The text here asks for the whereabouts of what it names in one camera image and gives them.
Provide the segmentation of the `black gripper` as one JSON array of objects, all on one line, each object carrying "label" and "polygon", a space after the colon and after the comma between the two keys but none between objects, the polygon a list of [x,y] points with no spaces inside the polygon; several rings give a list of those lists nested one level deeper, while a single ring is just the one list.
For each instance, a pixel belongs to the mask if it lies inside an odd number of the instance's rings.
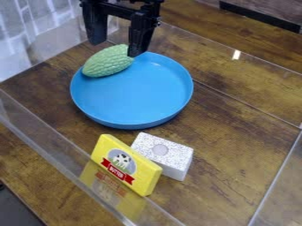
[{"label": "black gripper", "polygon": [[156,28],[161,24],[161,5],[166,0],[79,0],[87,39],[93,45],[107,39],[107,15],[130,19],[128,55],[148,52]]}]

